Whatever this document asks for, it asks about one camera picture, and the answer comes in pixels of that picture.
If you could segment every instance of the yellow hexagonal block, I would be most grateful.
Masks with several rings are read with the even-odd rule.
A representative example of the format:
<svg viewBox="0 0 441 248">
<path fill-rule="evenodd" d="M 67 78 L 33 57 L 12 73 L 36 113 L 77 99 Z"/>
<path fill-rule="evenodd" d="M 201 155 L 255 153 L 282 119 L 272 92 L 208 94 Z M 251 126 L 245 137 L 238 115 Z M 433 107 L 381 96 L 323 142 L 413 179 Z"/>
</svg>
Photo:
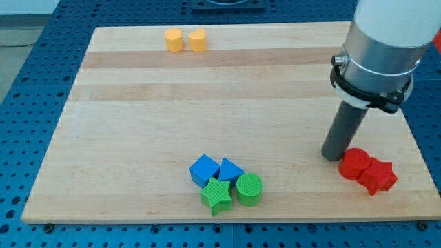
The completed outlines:
<svg viewBox="0 0 441 248">
<path fill-rule="evenodd" d="M 180 52 L 184 50 L 184 40 L 182 39 L 182 31 L 178 28 L 172 28 L 165 31 L 165 44 L 170 52 Z"/>
<path fill-rule="evenodd" d="M 206 33 L 203 28 L 198 28 L 196 31 L 188 35 L 190 49 L 195 52 L 204 52 L 207 49 Z"/>
</svg>

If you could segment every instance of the blue triangular prism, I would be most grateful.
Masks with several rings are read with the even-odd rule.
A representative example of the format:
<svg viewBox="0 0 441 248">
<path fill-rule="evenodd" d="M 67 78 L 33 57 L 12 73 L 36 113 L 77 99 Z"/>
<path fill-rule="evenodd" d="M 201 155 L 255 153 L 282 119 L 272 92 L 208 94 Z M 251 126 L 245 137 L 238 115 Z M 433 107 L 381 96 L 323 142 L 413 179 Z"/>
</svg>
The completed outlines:
<svg viewBox="0 0 441 248">
<path fill-rule="evenodd" d="M 228 159 L 222 159 L 220 166 L 219 180 L 230 181 L 231 187 L 236 186 L 237 178 L 243 174 L 243 170 Z"/>
</svg>

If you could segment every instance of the green cylinder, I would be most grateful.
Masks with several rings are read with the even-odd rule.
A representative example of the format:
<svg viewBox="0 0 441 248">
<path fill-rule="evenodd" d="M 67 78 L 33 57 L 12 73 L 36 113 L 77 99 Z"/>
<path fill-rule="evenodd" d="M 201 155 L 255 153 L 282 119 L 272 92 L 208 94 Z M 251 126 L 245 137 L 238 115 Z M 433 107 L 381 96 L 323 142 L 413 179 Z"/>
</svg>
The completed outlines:
<svg viewBox="0 0 441 248">
<path fill-rule="evenodd" d="M 246 207 L 252 207 L 260 202 L 263 182 L 260 177 L 253 173 L 245 173 L 239 176 L 236 183 L 237 200 Z"/>
</svg>

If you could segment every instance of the blue pegboard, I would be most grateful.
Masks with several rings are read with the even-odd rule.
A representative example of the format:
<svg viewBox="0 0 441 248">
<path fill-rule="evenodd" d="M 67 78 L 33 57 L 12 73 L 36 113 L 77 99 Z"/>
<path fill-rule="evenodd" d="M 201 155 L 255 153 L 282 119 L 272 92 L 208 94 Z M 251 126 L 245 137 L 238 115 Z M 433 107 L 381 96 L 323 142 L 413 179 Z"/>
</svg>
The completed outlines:
<svg viewBox="0 0 441 248">
<path fill-rule="evenodd" d="M 20 215 L 97 26 L 350 21 L 356 0 L 266 0 L 192 13 L 189 1 L 61 0 L 0 107 L 0 247 L 439 247 L 441 222 L 27 225 Z M 433 46 L 403 111 L 441 190 L 441 56 Z"/>
</svg>

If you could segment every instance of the wood grain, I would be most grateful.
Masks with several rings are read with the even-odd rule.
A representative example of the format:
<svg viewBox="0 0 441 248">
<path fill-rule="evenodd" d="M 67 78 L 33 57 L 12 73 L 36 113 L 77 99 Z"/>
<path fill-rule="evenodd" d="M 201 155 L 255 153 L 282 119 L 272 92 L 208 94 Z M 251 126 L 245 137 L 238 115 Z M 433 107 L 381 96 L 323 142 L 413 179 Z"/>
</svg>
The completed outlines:
<svg viewBox="0 0 441 248">
<path fill-rule="evenodd" d="M 338 51 L 348 27 L 208 26 L 209 51 L 197 56 L 165 51 L 157 39 L 169 27 L 98 28 L 22 219 L 440 219 L 440 196 L 401 111 L 370 110 L 351 144 L 393 161 L 399 180 L 391 191 L 370 196 L 320 155 L 340 102 L 329 82 L 329 53 Z M 324 33 L 334 40 L 318 39 Z M 261 176 L 262 202 L 243 207 L 233 191 L 233 211 L 211 217 L 188 170 L 202 154 L 218 162 L 228 157 Z"/>
</svg>

